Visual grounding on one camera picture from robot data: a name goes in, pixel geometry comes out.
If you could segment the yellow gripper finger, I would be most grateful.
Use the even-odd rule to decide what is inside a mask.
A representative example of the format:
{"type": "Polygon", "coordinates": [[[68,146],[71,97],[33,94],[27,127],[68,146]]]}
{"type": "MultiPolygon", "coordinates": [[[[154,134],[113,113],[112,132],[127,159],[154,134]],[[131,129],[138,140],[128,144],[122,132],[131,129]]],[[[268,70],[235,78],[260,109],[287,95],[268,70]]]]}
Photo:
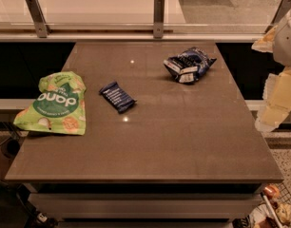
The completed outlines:
{"type": "Polygon", "coordinates": [[[286,67],[279,75],[268,75],[262,97],[264,106],[257,113],[255,127],[260,132],[271,132],[291,112],[291,67],[286,67]]]}
{"type": "Polygon", "coordinates": [[[267,31],[261,39],[253,43],[251,48],[259,52],[272,53],[276,30],[277,27],[273,27],[272,29],[267,31]]]}

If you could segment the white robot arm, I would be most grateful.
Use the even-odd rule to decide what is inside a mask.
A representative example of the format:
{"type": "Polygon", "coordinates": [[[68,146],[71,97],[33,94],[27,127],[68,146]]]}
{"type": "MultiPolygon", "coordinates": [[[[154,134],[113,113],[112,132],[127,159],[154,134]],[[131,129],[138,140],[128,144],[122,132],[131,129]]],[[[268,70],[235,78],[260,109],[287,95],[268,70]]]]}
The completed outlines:
{"type": "Polygon", "coordinates": [[[291,10],[251,48],[272,53],[274,61],[284,66],[279,75],[268,75],[262,94],[264,106],[255,121],[260,132],[271,132],[291,112],[291,10]]]}

